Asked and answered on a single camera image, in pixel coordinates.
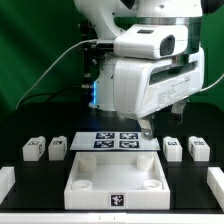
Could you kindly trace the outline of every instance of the black cable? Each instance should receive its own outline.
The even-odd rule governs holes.
[[[55,93],[39,93],[39,94],[33,94],[33,95],[30,95],[30,96],[27,96],[25,97],[23,100],[21,100],[21,102],[19,103],[18,105],[18,108],[21,107],[22,104],[24,104],[25,101],[31,99],[31,98],[34,98],[34,97],[39,97],[39,96],[49,96],[48,99],[45,101],[45,102],[50,102],[53,98],[55,98],[56,96],[59,96],[59,95],[62,95],[62,93],[64,93],[65,91],[68,91],[70,89],[74,89],[75,88],[80,88],[80,86],[70,86],[70,87],[66,87],[66,88],[63,88],[63,89],[60,89],[58,90],[57,92]]]
[[[50,102],[52,99],[54,99],[55,97],[57,97],[58,95],[60,95],[61,93],[64,93],[66,91],[72,90],[72,89],[82,89],[81,86],[70,86],[70,87],[66,87],[63,89],[58,90],[57,92],[51,94],[50,97],[48,97],[48,99],[45,101],[46,103]]]
[[[51,95],[52,95],[52,93],[39,93],[39,94],[33,94],[30,96],[27,96],[23,100],[20,101],[20,103],[18,104],[18,108],[20,108],[25,101],[27,101],[31,98],[38,97],[38,96],[51,96]]]
[[[23,98],[25,98],[40,82],[41,80],[52,70],[52,68],[66,55],[68,54],[70,51],[72,51],[73,49],[77,48],[78,46],[80,46],[81,44],[84,43],[91,43],[91,42],[96,42],[96,39],[94,40],[87,40],[87,41],[81,41],[80,43],[70,47],[68,50],[66,50],[41,76],[40,78],[34,83],[34,85],[28,89],[23,96],[20,98],[19,102],[16,105],[16,109],[19,107],[20,105],[20,101],[23,100]]]

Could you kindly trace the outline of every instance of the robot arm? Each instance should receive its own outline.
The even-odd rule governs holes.
[[[74,0],[75,6],[94,27],[99,40],[114,40],[124,30],[114,23],[118,16],[135,16],[136,10],[128,9],[120,0]],[[126,1],[133,8],[134,1]]]
[[[103,101],[102,96],[106,100],[97,103],[98,107],[107,109],[105,105],[110,101],[110,108],[120,115],[138,120],[150,139],[150,114],[182,102],[202,88],[201,17],[203,11],[210,11],[208,6],[212,5],[214,11],[223,3],[224,0],[75,0],[77,9],[95,27],[98,42],[114,46],[115,54],[101,64],[97,83],[103,81],[103,85],[97,84],[96,92],[99,101]],[[137,24],[124,31],[115,25],[115,16],[136,16]],[[174,106],[173,111],[178,112],[177,108]]]

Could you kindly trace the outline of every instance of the black surface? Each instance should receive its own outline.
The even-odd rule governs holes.
[[[171,55],[174,52],[175,48],[175,37],[173,35],[169,35],[165,39],[161,41],[160,44],[160,55],[166,56]]]
[[[154,30],[139,30],[137,33],[141,33],[141,34],[152,34],[154,33]]]
[[[121,0],[121,2],[123,2],[123,4],[129,9],[131,9],[135,4],[135,0]]]
[[[166,136],[176,137],[184,150],[181,163],[168,163],[159,152],[171,190],[171,209],[138,212],[223,213],[206,179],[208,166],[224,168],[224,113],[209,104],[187,104],[180,126],[170,125],[169,116],[160,111],[154,123],[160,143]],[[24,162],[22,147],[31,137],[46,137],[48,147],[53,137],[64,135],[70,146],[76,131],[139,130],[136,121],[96,116],[79,104],[24,105],[0,127],[0,168],[14,166],[16,175],[16,184],[0,205],[0,212],[68,212],[63,194],[75,153],[69,151],[64,161],[52,162],[46,150],[38,162]],[[210,162],[193,161],[187,150],[190,136],[205,139],[211,147]]]

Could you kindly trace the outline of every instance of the green wall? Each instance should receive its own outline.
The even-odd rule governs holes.
[[[0,0],[0,120],[15,110],[19,98],[67,48],[81,40],[80,15],[73,0]],[[204,16],[202,46],[206,53],[205,85],[224,72],[224,7]],[[52,93],[80,85],[82,57],[64,58],[32,92]],[[224,82],[191,97],[224,110]]]

